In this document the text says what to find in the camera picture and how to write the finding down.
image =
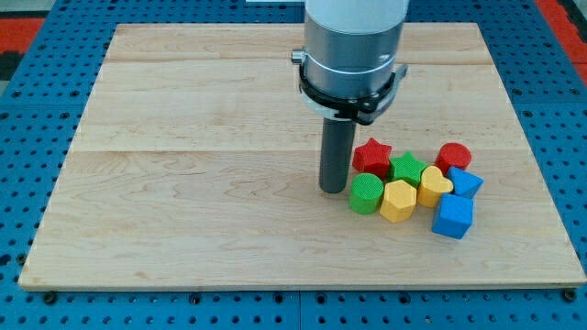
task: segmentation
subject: wood grain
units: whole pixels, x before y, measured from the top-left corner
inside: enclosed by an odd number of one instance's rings
[[[317,188],[321,118],[287,60],[297,25],[121,25],[20,276],[32,291],[497,289],[586,282],[473,24],[407,24],[410,72],[361,127],[485,179],[461,241]],[[351,170],[349,179],[356,172]]]

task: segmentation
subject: green star block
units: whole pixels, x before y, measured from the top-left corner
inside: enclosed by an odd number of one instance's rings
[[[370,215],[379,208],[382,196],[382,180],[374,174],[362,173],[350,185],[349,206],[360,215]]]
[[[389,161],[391,164],[387,179],[390,182],[404,180],[414,188],[420,185],[422,171],[428,167],[428,164],[418,160],[410,151],[407,151],[402,157],[391,158]]]

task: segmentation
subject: yellow block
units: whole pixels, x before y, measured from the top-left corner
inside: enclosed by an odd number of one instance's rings
[[[436,166],[428,166],[422,172],[417,201],[426,207],[436,207],[443,193],[452,192],[452,181],[442,175]]]
[[[379,213],[396,223],[412,216],[415,208],[416,189],[404,180],[385,184],[382,207]]]

